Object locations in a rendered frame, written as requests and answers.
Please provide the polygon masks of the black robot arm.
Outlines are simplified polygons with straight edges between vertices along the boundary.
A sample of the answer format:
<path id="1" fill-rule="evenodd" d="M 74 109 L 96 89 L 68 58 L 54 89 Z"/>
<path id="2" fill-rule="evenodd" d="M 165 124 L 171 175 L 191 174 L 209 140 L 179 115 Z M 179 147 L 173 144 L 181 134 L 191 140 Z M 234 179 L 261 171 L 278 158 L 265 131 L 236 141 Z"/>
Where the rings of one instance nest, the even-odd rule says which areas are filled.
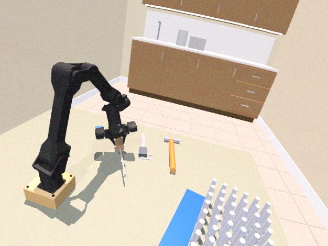
<path id="1" fill-rule="evenodd" d="M 57 62 L 51 69 L 51 83 L 54 100 L 47 140 L 41 145 L 32 167 L 38 171 L 40 184 L 37 188 L 48 193 L 55 193 L 66 181 L 65 172 L 71 146 L 65 142 L 67 125 L 73 96 L 84 82 L 91 83 L 100 91 L 102 100 L 109 104 L 102 107 L 108 119 L 116 119 L 130 105 L 126 94 L 110 86 L 95 64 Z M 127 131 L 125 124 L 108 123 L 113 138 L 122 137 Z"/>

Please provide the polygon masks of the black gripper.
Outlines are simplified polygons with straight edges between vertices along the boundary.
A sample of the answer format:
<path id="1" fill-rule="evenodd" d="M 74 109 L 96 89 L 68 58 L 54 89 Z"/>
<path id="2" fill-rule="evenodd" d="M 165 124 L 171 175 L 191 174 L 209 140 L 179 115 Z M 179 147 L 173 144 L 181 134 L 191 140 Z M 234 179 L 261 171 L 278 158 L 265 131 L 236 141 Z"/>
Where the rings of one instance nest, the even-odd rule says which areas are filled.
<path id="1" fill-rule="evenodd" d="M 120 116 L 116 119 L 107 119 L 107 120 L 108 120 L 108 123 L 111 123 L 111 124 L 117 124 L 118 122 L 121 123 Z M 126 127 L 127 127 L 127 131 L 122 136 L 123 144 L 125 142 L 126 135 L 129 134 L 129 132 L 137 131 L 137 126 L 136 126 L 136 123 L 134 121 L 127 122 Z M 104 129 L 104 127 L 96 128 L 95 135 L 96 135 L 96 139 L 103 139 L 104 137 L 106 139 L 110 139 L 111 142 L 114 144 L 114 146 L 116 146 L 113 135 L 112 135 L 112 133 L 110 133 L 109 129 Z"/>

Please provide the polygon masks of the blue flat strip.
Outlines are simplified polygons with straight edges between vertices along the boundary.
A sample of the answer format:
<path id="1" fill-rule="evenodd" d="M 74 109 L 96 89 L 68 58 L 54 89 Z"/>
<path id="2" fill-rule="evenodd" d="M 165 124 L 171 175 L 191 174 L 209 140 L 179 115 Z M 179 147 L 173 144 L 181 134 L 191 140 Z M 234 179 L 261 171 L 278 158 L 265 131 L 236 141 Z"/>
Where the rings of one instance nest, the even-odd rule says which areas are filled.
<path id="1" fill-rule="evenodd" d="M 204 200 L 187 189 L 158 246 L 188 246 Z"/>

